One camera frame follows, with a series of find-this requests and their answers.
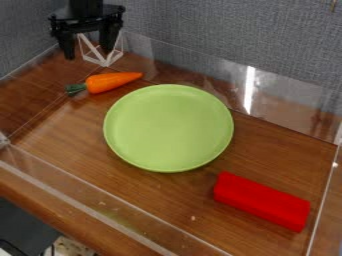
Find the red sponge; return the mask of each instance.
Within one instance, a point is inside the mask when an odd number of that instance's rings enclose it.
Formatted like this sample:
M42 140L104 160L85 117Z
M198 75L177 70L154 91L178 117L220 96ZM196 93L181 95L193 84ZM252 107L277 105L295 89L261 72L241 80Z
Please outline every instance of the red sponge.
M304 228L308 201L228 172L218 174L213 198L295 232Z

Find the carrot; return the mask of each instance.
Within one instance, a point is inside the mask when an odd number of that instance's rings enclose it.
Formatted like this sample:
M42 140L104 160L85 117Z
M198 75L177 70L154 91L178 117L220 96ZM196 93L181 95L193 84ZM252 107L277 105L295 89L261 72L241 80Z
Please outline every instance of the carrot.
M134 81L142 76L138 72L106 73L89 76L84 84L72 84L65 87L69 96L73 96L84 89L96 94L109 91L118 86Z

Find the gray fabric background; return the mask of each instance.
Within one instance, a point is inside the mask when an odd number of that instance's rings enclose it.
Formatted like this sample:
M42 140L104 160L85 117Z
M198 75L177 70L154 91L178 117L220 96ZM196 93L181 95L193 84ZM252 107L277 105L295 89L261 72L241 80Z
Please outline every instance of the gray fabric background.
M63 0L1 0L0 77L46 49L46 15ZM328 0L106 0L125 28L152 38L339 89L342 3Z

